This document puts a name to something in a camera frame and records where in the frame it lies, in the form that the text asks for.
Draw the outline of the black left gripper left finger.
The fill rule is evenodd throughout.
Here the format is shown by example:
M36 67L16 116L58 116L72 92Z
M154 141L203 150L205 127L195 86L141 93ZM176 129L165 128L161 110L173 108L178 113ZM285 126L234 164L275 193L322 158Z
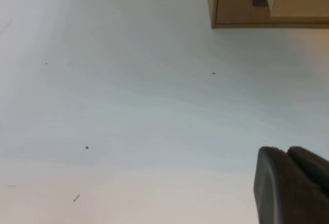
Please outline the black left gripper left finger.
M253 192L262 224L328 223L328 183L312 180L287 151L259 149Z

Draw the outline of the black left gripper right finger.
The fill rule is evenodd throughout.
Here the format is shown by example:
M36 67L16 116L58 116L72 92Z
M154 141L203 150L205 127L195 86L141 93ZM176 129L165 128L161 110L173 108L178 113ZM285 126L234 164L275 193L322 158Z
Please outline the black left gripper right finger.
M287 153L312 180L328 183L328 160L300 146L290 147Z

